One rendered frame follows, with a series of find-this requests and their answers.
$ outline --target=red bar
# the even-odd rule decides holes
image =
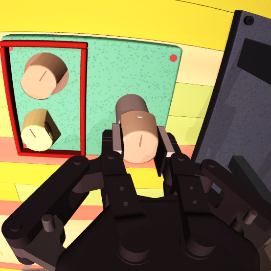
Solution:
[[[13,137],[14,137],[14,141],[16,145],[16,150],[19,153],[23,149],[23,142],[20,135],[20,126],[19,126],[15,97],[14,97],[10,58],[9,58],[9,48],[1,47],[0,54],[1,54],[2,71],[3,71],[8,112],[9,112]]]
[[[80,151],[64,151],[64,150],[47,150],[36,152],[27,148],[18,153],[20,156],[39,156],[39,157],[54,157],[54,158],[70,158],[72,156],[81,155]]]
[[[81,50],[80,72],[80,145],[81,155],[86,156],[86,87],[87,87],[87,57],[88,50]]]
[[[1,41],[2,47],[49,47],[49,48],[71,48],[87,49],[88,43],[85,42],[61,42],[61,41]]]

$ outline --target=red dot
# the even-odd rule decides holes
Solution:
[[[175,62],[177,60],[177,55],[171,55],[169,59],[170,61]]]

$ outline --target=red frame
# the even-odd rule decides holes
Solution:
[[[2,62],[2,71],[8,111],[11,121],[12,132],[15,140],[16,149],[20,156],[36,157],[55,157],[70,158],[75,155],[86,156],[86,85],[87,85],[87,57],[88,43],[86,42],[61,42],[61,41],[14,41],[7,40],[0,42],[0,54]],[[81,49],[81,70],[80,70],[80,150],[81,151],[63,151],[47,150],[36,152],[23,147],[23,141],[20,134],[19,120],[15,103],[9,47],[48,47],[48,48],[75,48]]]

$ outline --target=speckled gray surface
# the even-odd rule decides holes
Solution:
[[[248,15],[253,25],[244,23]],[[234,15],[209,107],[215,105],[207,110],[192,160],[213,159],[229,170],[233,155],[244,156],[271,191],[271,86],[237,67],[244,38],[271,45],[271,20],[245,11]]]
[[[88,42],[86,153],[100,155],[102,133],[115,123],[115,105],[126,94],[141,96],[157,125],[165,126],[182,50],[173,45],[122,39],[65,35],[12,34],[2,40],[58,40]],[[26,61],[40,52],[54,53],[68,67],[69,80],[47,100],[27,96],[20,85]],[[170,61],[177,55],[175,62]],[[55,150],[80,150],[80,50],[19,48],[10,52],[12,78],[20,128],[26,114],[37,108],[49,111],[61,137]]]

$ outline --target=green board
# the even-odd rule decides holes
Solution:
[[[115,105],[127,94],[141,96],[157,125],[165,126],[181,60],[174,45],[133,40],[65,35],[12,34],[2,40],[49,40],[88,43],[86,154],[100,155],[102,133],[116,123]],[[80,49],[15,47],[10,51],[12,80],[20,129],[34,109],[47,109],[61,132],[55,150],[80,150]],[[69,73],[65,88],[46,100],[24,93],[20,80],[28,59],[48,52],[60,57]],[[172,62],[171,55],[177,60]]]

